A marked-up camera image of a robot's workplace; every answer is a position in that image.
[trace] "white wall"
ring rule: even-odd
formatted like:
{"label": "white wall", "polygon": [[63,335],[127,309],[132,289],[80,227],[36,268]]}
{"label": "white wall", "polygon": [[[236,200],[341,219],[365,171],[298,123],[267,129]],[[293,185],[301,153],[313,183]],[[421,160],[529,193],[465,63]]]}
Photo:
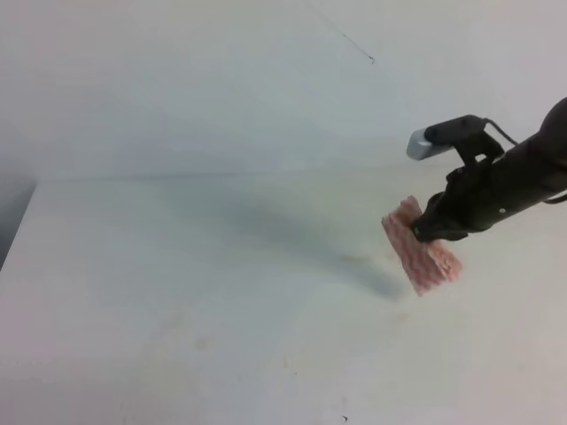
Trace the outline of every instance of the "white wall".
{"label": "white wall", "polygon": [[413,129],[466,112],[524,137],[567,93],[566,12],[3,0],[0,158],[40,179],[380,166],[405,160]]}

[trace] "white table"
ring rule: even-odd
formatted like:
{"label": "white table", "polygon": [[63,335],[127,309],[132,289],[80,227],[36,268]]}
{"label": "white table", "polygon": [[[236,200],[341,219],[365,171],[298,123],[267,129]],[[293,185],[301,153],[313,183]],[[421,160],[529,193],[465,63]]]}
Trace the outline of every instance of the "white table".
{"label": "white table", "polygon": [[565,207],[417,297],[380,218],[447,169],[40,185],[0,274],[2,425],[567,421]]}

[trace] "striped towel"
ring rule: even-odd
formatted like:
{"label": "striped towel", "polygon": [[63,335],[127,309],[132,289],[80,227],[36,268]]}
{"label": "striped towel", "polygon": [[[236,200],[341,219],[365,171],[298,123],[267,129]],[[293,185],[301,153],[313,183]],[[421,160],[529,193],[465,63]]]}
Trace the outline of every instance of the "striped towel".
{"label": "striped towel", "polygon": [[454,281],[462,270],[461,262],[441,241],[421,243],[414,237],[410,225],[421,215],[417,200],[409,197],[382,219],[386,235],[418,295]]}

